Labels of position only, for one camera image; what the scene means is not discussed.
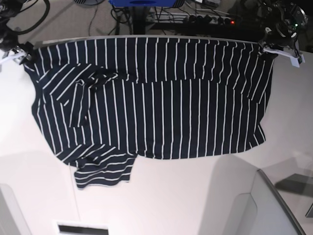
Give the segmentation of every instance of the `blue object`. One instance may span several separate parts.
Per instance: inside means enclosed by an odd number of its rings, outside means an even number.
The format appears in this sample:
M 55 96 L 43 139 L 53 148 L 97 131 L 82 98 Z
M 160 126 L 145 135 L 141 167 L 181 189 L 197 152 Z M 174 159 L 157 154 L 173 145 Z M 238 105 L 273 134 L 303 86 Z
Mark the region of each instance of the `blue object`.
M 125 6 L 164 6 L 172 7 L 176 0 L 109 0 L 116 7 Z

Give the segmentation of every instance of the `striped shirt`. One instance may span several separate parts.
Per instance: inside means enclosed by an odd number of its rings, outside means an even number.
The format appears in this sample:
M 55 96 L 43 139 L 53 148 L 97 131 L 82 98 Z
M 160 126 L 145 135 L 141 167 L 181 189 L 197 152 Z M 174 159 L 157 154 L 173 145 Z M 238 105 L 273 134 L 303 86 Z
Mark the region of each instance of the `striped shirt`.
M 196 158 L 265 141 L 273 61 L 255 44 L 107 38 L 35 53 L 25 65 L 32 113 L 80 189 L 129 181 L 137 155 Z

